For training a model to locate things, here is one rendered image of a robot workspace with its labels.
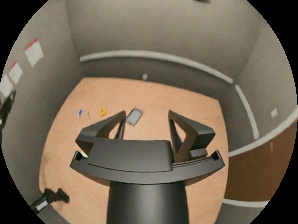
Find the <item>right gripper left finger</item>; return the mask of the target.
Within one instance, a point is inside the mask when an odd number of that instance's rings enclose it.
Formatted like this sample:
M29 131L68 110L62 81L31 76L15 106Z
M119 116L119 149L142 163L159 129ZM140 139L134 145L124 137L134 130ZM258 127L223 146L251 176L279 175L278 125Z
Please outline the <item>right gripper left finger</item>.
M79 134L91 135L100 138L109 138L109 133L117 126L118 130L114 139L123 139L126 126L126 111L119 113L82 128Z

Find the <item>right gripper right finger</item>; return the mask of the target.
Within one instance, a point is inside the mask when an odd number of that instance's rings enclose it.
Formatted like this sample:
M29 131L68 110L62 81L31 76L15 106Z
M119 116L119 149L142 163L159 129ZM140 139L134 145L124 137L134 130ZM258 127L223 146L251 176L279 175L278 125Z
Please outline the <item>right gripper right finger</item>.
M206 149L216 135L212 127L172 110L168 112L168 123L175 163L182 162L191 151ZM178 134L175 124L185 132L184 142Z

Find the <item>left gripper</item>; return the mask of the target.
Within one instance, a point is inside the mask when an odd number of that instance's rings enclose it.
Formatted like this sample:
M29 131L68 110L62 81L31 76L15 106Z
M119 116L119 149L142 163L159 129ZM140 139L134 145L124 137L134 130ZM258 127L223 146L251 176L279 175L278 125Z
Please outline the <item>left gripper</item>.
M10 95L13 93L12 99L10 98ZM13 89L5 98L4 98L4 102L3 102L3 106L5 107L5 112L2 118L6 119L8 116L8 113L10 112L11 108L12 108L12 104L14 103L14 99L15 98L15 93L16 93L16 89ZM10 103L10 102L11 103ZM5 105L6 104L6 105ZM8 112L7 112L8 111Z

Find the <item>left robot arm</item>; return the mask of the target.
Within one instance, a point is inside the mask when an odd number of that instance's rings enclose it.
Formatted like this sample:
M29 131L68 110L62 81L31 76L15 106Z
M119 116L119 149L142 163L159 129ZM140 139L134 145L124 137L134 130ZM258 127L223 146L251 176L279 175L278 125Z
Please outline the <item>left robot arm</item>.
M1 105L1 100L0 100ZM3 107L3 103L0 108L0 144L2 149L2 128L5 126L6 119L2 118L5 112L5 108ZM1 117L2 116L2 117ZM45 187L44 192L42 193L41 197L39 197L35 202L30 205L30 208L35 212L37 215L47 204L51 203L51 201L57 200L64 200L68 203L68 195L58 187L60 191L54 191L51 187ZM56 193L57 192L57 193ZM58 197L59 196L59 197ZM59 198L59 199L58 199Z

